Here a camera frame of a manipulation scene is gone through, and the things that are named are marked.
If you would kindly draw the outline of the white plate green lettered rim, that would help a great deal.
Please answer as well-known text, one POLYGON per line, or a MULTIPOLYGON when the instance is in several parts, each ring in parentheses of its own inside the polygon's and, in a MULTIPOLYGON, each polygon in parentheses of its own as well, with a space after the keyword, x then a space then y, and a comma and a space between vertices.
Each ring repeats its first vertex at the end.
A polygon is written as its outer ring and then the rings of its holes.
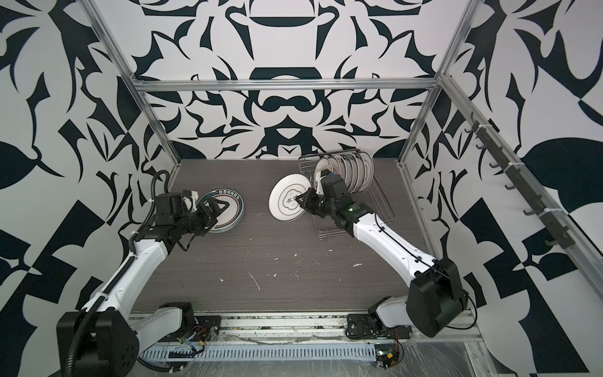
POLYGON ((206 193, 201 198, 203 205, 214 201, 218 206, 219 215, 216 224, 209 230, 209 233, 223 233, 234 229, 244 216, 244 202, 242 196, 234 189, 219 188, 206 193))

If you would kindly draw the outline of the white plate orange sunburst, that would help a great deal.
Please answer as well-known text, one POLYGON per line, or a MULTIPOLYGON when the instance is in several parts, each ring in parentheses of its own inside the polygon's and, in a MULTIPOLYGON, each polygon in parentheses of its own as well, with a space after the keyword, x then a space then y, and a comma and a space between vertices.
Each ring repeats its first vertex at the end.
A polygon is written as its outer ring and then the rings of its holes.
POLYGON ((334 173, 334 168, 331 164, 331 160, 329 160, 328 158, 321 158, 317 162, 317 166, 314 169, 315 182, 319 183, 323 177, 332 173, 334 173))

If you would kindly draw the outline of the white plate clover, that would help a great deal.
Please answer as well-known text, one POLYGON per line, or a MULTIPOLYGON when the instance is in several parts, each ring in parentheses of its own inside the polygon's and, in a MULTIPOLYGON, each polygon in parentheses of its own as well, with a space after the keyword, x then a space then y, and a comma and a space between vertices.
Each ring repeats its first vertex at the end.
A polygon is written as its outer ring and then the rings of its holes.
POLYGON ((311 187, 310 181, 301 174, 290 174, 276 183, 269 196, 270 214, 278 221, 294 221, 304 215, 296 198, 311 187))

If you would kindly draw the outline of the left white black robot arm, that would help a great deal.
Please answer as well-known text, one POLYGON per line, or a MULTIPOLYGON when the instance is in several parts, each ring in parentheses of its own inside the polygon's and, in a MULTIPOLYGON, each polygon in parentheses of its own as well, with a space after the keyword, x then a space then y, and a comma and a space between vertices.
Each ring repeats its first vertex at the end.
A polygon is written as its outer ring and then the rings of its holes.
POLYGON ((150 277, 181 238, 207 235, 229 207, 188 190, 152 201, 147 218, 130 237, 127 259, 81 310, 58 321, 64 376, 126 376, 138 357, 161 339, 191 333, 196 325, 191 303, 168 303, 142 320, 128 320, 150 277))

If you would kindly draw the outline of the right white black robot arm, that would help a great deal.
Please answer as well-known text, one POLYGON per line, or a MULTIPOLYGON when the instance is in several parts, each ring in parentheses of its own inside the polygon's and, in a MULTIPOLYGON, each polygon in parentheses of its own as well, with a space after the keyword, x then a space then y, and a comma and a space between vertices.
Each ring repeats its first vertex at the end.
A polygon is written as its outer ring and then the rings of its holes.
POLYGON ((375 251, 408 286, 406 298, 388 298, 376 306, 383 325, 395 328, 407 318, 433 338, 466 310, 469 297, 451 259, 437 259, 395 233, 370 206, 353 200, 339 175, 324 176, 321 185, 322 193, 308 188, 295 198, 301 209, 331 218, 339 229, 375 251))

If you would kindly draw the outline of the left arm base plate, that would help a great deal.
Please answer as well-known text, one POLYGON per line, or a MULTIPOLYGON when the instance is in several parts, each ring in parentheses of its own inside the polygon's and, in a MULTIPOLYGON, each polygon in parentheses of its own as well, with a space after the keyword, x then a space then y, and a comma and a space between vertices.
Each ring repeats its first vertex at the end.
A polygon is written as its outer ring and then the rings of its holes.
POLYGON ((189 342, 210 342, 221 332, 221 317, 218 315, 196 316, 193 327, 185 335, 189 342))

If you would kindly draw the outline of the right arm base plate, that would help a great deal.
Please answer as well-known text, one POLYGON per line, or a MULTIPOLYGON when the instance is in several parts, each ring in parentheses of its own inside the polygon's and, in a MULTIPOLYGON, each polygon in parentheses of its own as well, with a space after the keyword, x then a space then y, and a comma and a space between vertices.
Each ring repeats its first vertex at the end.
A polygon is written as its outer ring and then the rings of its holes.
POLYGON ((348 339, 410 339, 411 334, 411 326, 387 328, 378 317, 372 314, 348 314, 346 316, 345 336, 348 339))

